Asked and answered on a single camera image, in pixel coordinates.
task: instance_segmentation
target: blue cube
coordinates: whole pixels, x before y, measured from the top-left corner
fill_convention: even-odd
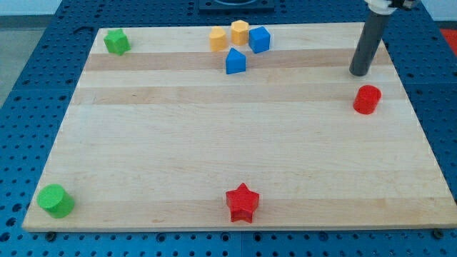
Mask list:
[[[246,56],[232,48],[226,58],[226,73],[234,74],[246,71]]]
[[[257,54],[270,49],[270,33],[261,26],[249,31],[249,46]]]

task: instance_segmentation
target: blue pegboard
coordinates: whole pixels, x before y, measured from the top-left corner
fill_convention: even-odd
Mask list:
[[[0,256],[457,256],[457,230],[44,233],[21,229],[97,29],[117,26],[364,21],[358,1],[275,0],[275,11],[200,14],[196,1],[63,0],[0,110]],[[457,60],[424,7],[397,11],[384,35],[457,197]]]

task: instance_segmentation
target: red star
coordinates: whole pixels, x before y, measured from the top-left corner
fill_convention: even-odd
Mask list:
[[[244,220],[252,223],[252,215],[258,207],[259,194],[250,191],[245,183],[236,190],[226,192],[231,222]]]

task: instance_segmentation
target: yellow block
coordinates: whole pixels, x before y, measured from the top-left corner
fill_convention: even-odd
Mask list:
[[[220,26],[214,26],[209,34],[209,46],[212,51],[224,50],[227,47],[227,34]]]
[[[242,46],[248,43],[249,23],[239,20],[231,23],[231,42]]]

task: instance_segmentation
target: toy block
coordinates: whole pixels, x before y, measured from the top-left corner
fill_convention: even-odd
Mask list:
[[[41,189],[36,202],[53,218],[69,215],[74,207],[74,199],[58,184],[51,184]]]
[[[129,40],[122,29],[108,31],[108,35],[104,37],[104,42],[109,53],[119,56],[131,49]]]
[[[249,23],[239,20],[231,23],[231,42],[243,46],[248,43]]]
[[[358,89],[353,107],[360,114],[372,114],[381,99],[381,91],[372,85],[365,85]]]
[[[211,51],[220,51],[227,48],[227,34],[220,26],[214,26],[209,34],[209,46]]]
[[[226,73],[234,74],[246,71],[246,56],[232,48],[226,58]]]
[[[249,31],[249,46],[255,54],[270,49],[270,33],[261,26]]]
[[[252,223],[252,216],[258,207],[259,194],[250,191],[245,183],[236,190],[227,191],[227,206],[230,208],[231,222],[247,221]]]

